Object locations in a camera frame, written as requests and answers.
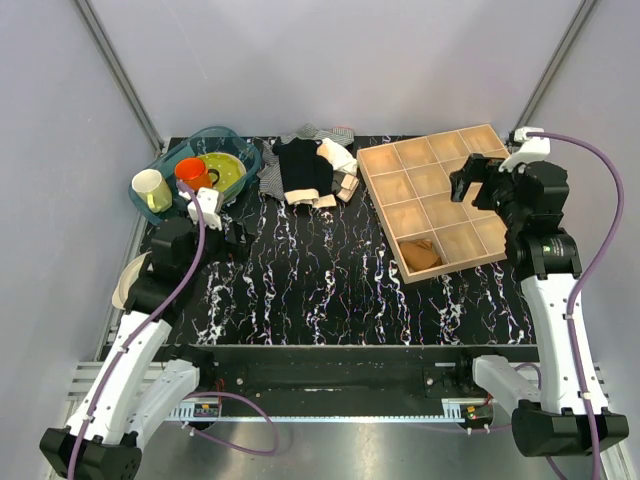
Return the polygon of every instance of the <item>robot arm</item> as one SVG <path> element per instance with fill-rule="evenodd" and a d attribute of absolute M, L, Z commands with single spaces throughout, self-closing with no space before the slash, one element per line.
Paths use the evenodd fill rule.
<path fill-rule="evenodd" d="M 225 234 L 217 224 L 217 203 L 211 202 L 211 198 L 202 199 L 205 205 L 202 210 L 209 228 L 199 265 L 216 260 L 245 261 L 254 237 L 235 222 Z M 149 323 L 126 350 L 122 347 L 131 333 L 147 321 L 149 314 L 174 295 L 176 286 L 192 264 L 195 245 L 196 229 L 189 219 L 175 217 L 158 226 L 151 241 L 151 252 L 145 257 L 138 279 L 129 289 L 124 305 L 126 313 L 122 316 L 117 338 L 91 390 L 67 425 L 62 429 L 47 429 L 40 442 L 41 451 L 61 477 L 67 477 L 71 449 L 81 432 L 81 425 L 89 420 L 76 463 L 76 478 L 134 478 L 142 450 L 163 420 L 189 393 L 198 388 L 211 390 L 214 386 L 213 354 L 182 346 L 166 364 L 160 377 L 137 397 L 149 364 L 192 294 L 193 282 L 189 282 L 167 306 L 161 320 Z M 123 355 L 115 363 L 113 358 L 118 352 L 123 352 Z M 90 402 L 105 376 L 107 381 L 96 409 L 88 416 Z"/>
<path fill-rule="evenodd" d="M 569 194 L 567 172 L 543 161 L 549 140 L 527 137 L 531 131 L 541 130 L 526 127 L 512 134 L 521 149 L 506 160 L 471 154 L 450 181 L 454 202 L 464 199 L 472 182 L 480 182 L 473 205 L 495 211 L 507 227 L 505 250 L 531 309 L 542 388 L 532 388 L 498 356 L 476 358 L 473 378 L 511 414 L 523 455 L 587 455 L 589 424 L 566 320 L 569 294 L 582 268 L 575 241 L 559 226 Z M 578 296 L 573 320 L 604 450 L 626 438 L 629 428 L 626 417 L 609 412 L 593 368 L 581 303 Z"/>

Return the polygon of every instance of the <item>mug handle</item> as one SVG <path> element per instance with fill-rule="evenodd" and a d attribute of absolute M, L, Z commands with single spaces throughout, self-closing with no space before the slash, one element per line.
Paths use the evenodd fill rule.
<path fill-rule="evenodd" d="M 147 205 L 149 205 L 151 211 L 156 208 L 156 202 L 153 201 L 153 195 L 151 195 L 150 193 L 147 193 Z"/>
<path fill-rule="evenodd" d="M 209 175 L 211 175 L 212 173 L 216 176 L 216 180 L 215 181 L 211 181 L 211 186 L 215 187 L 216 183 L 218 183 L 220 181 L 220 172 L 217 171 L 215 168 L 210 168 L 209 171 L 207 172 Z"/>

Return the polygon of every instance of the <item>gray floor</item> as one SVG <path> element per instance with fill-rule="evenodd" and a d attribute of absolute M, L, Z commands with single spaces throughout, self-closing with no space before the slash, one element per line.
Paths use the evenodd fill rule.
<path fill-rule="evenodd" d="M 522 457 L 509 431 L 468 438 L 410 424 L 317 423 L 280 424 L 279 431 L 283 453 L 264 458 L 165 424 L 145 449 L 136 480 L 557 479 L 544 459 Z M 209 433 L 254 448 L 271 442 L 264 424 L 219 424 Z M 590 478 L 590 462 L 558 463 L 569 479 L 582 480 Z"/>

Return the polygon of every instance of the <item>wooden compartment organizer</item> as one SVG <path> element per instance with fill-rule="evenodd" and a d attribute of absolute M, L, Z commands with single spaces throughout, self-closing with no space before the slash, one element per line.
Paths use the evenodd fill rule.
<path fill-rule="evenodd" d="M 498 216 L 471 205 L 480 185 L 462 203 L 450 200 L 449 174 L 470 153 L 506 158 L 490 125 L 387 143 L 358 151 L 358 163 L 406 283 L 502 260 L 506 229 Z M 399 244 L 429 239 L 442 265 L 411 270 Z"/>

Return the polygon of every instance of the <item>metal frame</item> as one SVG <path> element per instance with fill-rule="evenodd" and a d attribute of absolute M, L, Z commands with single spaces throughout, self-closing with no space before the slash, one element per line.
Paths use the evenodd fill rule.
<path fill-rule="evenodd" d="M 459 422 L 461 403 L 481 404 L 487 397 L 473 385 L 471 357 L 501 354 L 514 364 L 538 359 L 533 345 L 200 349 L 215 356 L 216 379 L 226 391 L 251 398 L 270 416 L 287 422 L 350 422 L 362 417 L 373 423 Z M 171 353 L 177 352 L 170 347 L 158 352 L 156 363 L 142 377 L 140 389 L 149 388 Z M 78 367 L 70 400 L 82 398 L 93 388 L 101 365 L 94 362 Z M 526 374 L 530 377 L 527 380 L 537 382 L 532 372 Z M 451 414 L 452 408 L 457 415 Z M 256 421 L 255 412 L 237 402 L 226 405 L 223 417 Z"/>
<path fill-rule="evenodd" d="M 547 93 L 551 82 L 553 82 L 556 73 L 558 73 L 558 70 L 571 51 L 571 47 L 573 47 L 575 40 L 578 38 L 580 32 L 582 32 L 587 20 L 589 20 L 591 14 L 595 10 L 595 7 L 599 3 L 600 0 L 582 0 L 580 6 L 578 6 L 578 9 L 576 10 L 576 13 L 573 15 L 571 22 L 569 22 L 569 26 L 564 32 L 560 43 L 556 47 L 555 52 L 553 52 L 549 63 L 544 69 L 536 88 L 534 88 L 526 107 L 520 114 L 520 118 L 518 118 L 514 130 L 525 125 L 529 125 L 533 115 L 536 113 L 542 99 Z"/>
<path fill-rule="evenodd" d="M 78 14 L 84 20 L 85 25 L 87 26 L 89 33 L 93 37 L 93 40 L 96 44 L 96 47 L 100 51 L 102 58 L 104 59 L 109 71 L 111 72 L 113 79 L 115 80 L 118 87 L 122 91 L 127 103 L 131 107 L 134 116 L 138 120 L 140 127 L 145 133 L 149 143 L 153 147 L 156 153 L 159 153 L 162 150 L 162 146 L 164 144 L 164 140 L 160 137 L 160 134 L 156 130 L 151 118 L 147 114 L 138 94 L 136 93 L 129 77 L 124 71 L 118 56 L 116 55 L 109 38 L 107 37 L 107 33 L 100 23 L 98 16 L 91 5 L 90 0 L 72 0 L 72 3 L 76 6 Z"/>
<path fill-rule="evenodd" d="M 228 350 L 228 348 L 226 347 L 208 347 L 210 350 L 212 351 L 216 351 L 217 349 L 221 349 L 223 356 L 226 355 L 226 352 L 224 352 L 224 350 Z M 402 355 L 402 351 L 406 350 L 405 347 L 376 347 L 379 348 L 383 351 L 385 351 L 383 357 L 384 359 L 389 359 L 389 357 L 393 357 L 396 355 Z M 430 361 L 433 360 L 432 355 L 437 355 L 437 356 L 441 356 L 440 353 L 438 352 L 442 352 L 443 349 L 447 349 L 446 351 L 448 352 L 445 357 L 447 357 L 448 360 L 451 360 L 454 358 L 455 356 L 455 351 L 457 350 L 462 351 L 465 349 L 465 347 L 418 347 L 418 350 L 422 349 L 423 351 L 420 353 L 418 351 L 409 351 L 406 352 L 405 354 L 402 355 L 405 357 L 405 359 L 407 360 L 411 360 L 411 359 L 416 359 L 419 360 L 420 356 L 423 356 L 423 353 L 427 353 L 427 358 L 425 358 L 423 356 L 423 358 L 425 359 L 425 365 L 428 364 Z M 529 351 L 533 351 L 535 350 L 535 347 L 524 347 L 527 350 L 522 350 L 522 347 L 519 346 L 511 346 L 511 347 L 505 347 L 507 350 L 507 354 L 509 356 L 512 356 L 513 354 L 516 354 L 516 356 L 520 357 L 521 355 L 527 355 L 529 356 L 531 352 L 527 353 L 527 350 Z M 334 347 L 328 347 L 329 350 L 335 350 Z M 262 356 L 262 352 L 265 349 L 259 350 L 259 347 L 247 347 L 247 348 L 240 348 L 240 350 L 243 350 L 245 353 L 243 354 L 242 352 L 238 352 L 237 350 L 235 350 L 233 353 L 237 353 L 239 356 L 244 356 L 246 354 L 249 354 L 249 361 L 261 361 L 262 359 L 264 359 L 265 357 Z M 288 349 L 288 351 L 291 350 L 298 350 L 298 348 L 290 348 Z M 322 347 L 316 350 L 321 350 L 321 351 L 325 351 L 327 350 L 327 348 Z M 365 354 L 366 356 L 373 356 L 375 354 L 375 352 L 371 352 L 372 349 L 367 349 L 367 353 Z M 279 354 L 276 353 L 274 354 L 269 354 L 267 353 L 267 357 L 277 357 Z M 321 352 L 318 352 L 318 358 L 320 358 L 322 356 Z M 334 357 L 332 360 L 340 360 L 341 357 Z M 519 362 L 512 362 L 511 366 L 515 366 L 517 365 Z M 67 398 L 67 403 L 66 403 L 66 408 L 65 408 L 65 412 L 63 414 L 63 418 L 61 419 L 61 424 L 65 423 L 66 420 L 71 416 L 71 414 L 73 413 L 73 411 L 75 411 L 75 409 L 78 407 L 78 405 L 80 404 L 80 402 L 82 401 L 82 399 L 85 397 L 85 395 L 88 393 L 89 389 L 91 388 L 91 385 L 93 384 L 93 382 L 95 381 L 98 372 L 100 371 L 100 368 L 102 367 L 102 362 L 84 362 L 84 363 L 80 363 L 78 365 L 78 368 L 76 370 L 75 376 L 74 376 L 74 380 L 73 380 L 73 384 L 71 387 L 71 390 L 69 391 L 69 395 Z M 451 367 L 453 366 L 453 363 L 438 363 L 437 367 L 438 368 L 443 368 L 443 367 Z M 160 376 L 160 374 L 162 373 L 163 370 L 163 363 L 161 362 L 154 362 L 151 363 L 149 365 L 149 369 L 147 370 L 147 372 L 144 375 L 144 379 L 142 381 L 142 384 L 140 385 L 140 390 L 138 392 L 138 394 L 142 394 L 144 393 L 149 386 L 155 381 L 156 378 L 158 378 Z M 602 372 L 599 368 L 598 365 L 595 366 L 596 368 L 596 375 L 598 377 L 598 380 L 600 381 L 602 388 L 605 390 L 607 389 L 607 385 L 604 381 L 604 378 L 602 376 Z M 537 377 L 535 372 L 532 369 L 524 369 L 520 372 L 520 374 L 528 381 L 530 382 L 532 385 L 536 385 L 537 384 Z M 254 397 L 252 397 L 253 400 L 258 400 L 254 394 Z M 210 403 L 215 404 L 216 401 L 215 400 L 211 400 Z M 477 398 L 442 398 L 442 406 L 443 408 L 450 408 L 451 406 L 453 406 L 454 408 L 460 408 L 461 405 L 467 405 L 467 404 L 475 404 L 477 403 Z M 175 415 L 179 415 L 181 419 L 184 419 L 184 413 L 176 413 L 176 412 L 172 412 L 172 415 L 170 415 L 170 417 L 168 417 L 167 420 L 174 420 L 173 416 Z M 421 419 L 413 419 L 411 417 L 404 417 L 404 418 L 398 418 L 398 417 L 389 417 L 389 418 L 364 418 L 364 417 L 355 417 L 355 418 L 350 418 L 350 419 L 346 419 L 346 418 L 342 418 L 342 419 L 336 419 L 336 418 L 310 418 L 310 417 L 288 417 L 288 418 L 277 418 L 276 420 L 278 421 L 283 421 L 283 422 L 297 422 L 297 421 L 304 421 L 305 423 L 310 423 L 310 422 L 322 422 L 322 423 L 334 423 L 336 421 L 343 421 L 343 422 L 360 422 L 360 421 L 366 421 L 366 423 L 411 423 L 412 421 L 420 421 L 421 423 L 424 422 L 430 422 L 430 423 L 458 423 L 459 419 L 456 418 L 456 416 L 448 416 L 445 414 L 446 418 L 432 418 L 432 419 L 427 419 L 427 418 L 421 418 Z M 218 421 L 224 422 L 224 421 L 233 421 L 233 422 L 259 422 L 262 421 L 262 418 L 260 417 L 255 417 L 255 416 L 241 416 L 241 417 L 235 417 L 235 416 L 228 416 L 228 415 L 224 415 L 224 417 L 221 417 Z M 610 449 L 606 450 L 605 452 L 602 453 L 602 465 L 603 465 L 603 469 L 605 472 L 605 476 L 607 480 L 637 480 L 637 477 L 635 475 L 635 472 L 633 471 L 633 468 L 631 467 L 631 464 L 627 461 L 627 459 L 629 458 L 628 456 L 628 451 L 626 448 L 626 444 L 620 443 L 617 444 L 613 447 L 611 447 Z M 55 476 L 55 474 L 53 474 L 53 472 L 51 473 L 51 477 L 50 480 L 53 480 L 55 478 L 58 478 Z"/>
<path fill-rule="evenodd" d="M 133 224 L 133 228 L 131 229 L 131 235 L 129 236 L 129 241 L 127 242 L 127 248 L 125 250 L 124 257 L 120 262 L 120 272 L 122 272 L 125 267 L 129 263 L 131 263 L 131 261 L 138 255 L 138 249 L 140 248 L 140 242 L 142 241 L 142 237 L 144 236 L 146 226 L 147 221 L 140 213 L 138 213 Z M 108 343 L 113 343 L 113 340 L 115 339 L 115 333 L 118 330 L 118 325 L 120 324 L 121 317 L 122 311 L 115 308 L 111 304 L 111 302 L 109 302 L 107 313 L 105 315 L 104 329 L 100 334 L 100 342 L 98 343 L 96 353 L 93 356 L 94 361 L 100 358 L 100 354 L 105 345 L 107 345 Z"/>

